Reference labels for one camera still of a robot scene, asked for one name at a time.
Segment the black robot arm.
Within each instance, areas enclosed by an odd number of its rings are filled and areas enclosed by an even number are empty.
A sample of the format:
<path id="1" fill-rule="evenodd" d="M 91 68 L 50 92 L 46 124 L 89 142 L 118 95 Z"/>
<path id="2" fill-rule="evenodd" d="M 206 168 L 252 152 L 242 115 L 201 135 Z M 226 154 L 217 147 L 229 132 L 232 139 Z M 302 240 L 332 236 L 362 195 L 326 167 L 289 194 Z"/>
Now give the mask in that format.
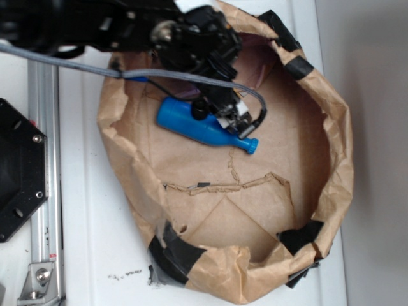
<path id="1" fill-rule="evenodd" d="M 153 51 L 164 68 L 230 82 L 242 41 L 216 3 L 2 1 L 1 38 L 60 59 Z"/>

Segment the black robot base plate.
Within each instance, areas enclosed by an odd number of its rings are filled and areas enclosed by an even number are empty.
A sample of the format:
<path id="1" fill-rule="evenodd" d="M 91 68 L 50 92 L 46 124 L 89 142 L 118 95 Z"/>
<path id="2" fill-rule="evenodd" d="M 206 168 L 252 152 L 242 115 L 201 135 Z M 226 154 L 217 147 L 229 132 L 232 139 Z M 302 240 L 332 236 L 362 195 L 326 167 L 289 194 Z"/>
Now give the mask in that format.
<path id="1" fill-rule="evenodd" d="M 5 243 L 47 199 L 47 137 L 1 99 L 1 242 Z"/>

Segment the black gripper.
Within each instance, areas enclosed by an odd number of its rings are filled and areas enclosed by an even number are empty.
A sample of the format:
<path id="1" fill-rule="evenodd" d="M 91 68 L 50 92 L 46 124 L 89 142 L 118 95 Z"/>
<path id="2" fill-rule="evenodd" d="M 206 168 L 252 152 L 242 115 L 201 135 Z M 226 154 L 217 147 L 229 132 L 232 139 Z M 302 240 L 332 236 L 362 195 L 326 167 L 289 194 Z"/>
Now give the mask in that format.
<path id="1" fill-rule="evenodd" d="M 150 38 L 161 64 L 169 70 L 231 82 L 237 76 L 233 63 L 242 40 L 225 16 L 211 6 L 195 8 L 176 21 L 165 20 Z M 196 84 L 200 95 L 193 101 L 207 102 L 209 114 L 230 133 L 242 133 L 252 117 L 231 88 Z"/>

